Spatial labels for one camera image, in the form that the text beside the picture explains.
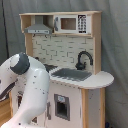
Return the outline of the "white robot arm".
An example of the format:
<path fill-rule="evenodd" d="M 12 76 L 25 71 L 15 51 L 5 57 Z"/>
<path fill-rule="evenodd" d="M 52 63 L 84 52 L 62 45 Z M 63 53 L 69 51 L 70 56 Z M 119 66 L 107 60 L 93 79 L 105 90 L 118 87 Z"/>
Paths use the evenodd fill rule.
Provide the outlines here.
<path fill-rule="evenodd" d="M 31 121 L 44 113 L 49 91 L 49 73 L 37 59 L 18 53 L 0 66 L 0 101 L 15 85 L 25 86 L 16 114 L 0 128 L 42 128 Z"/>

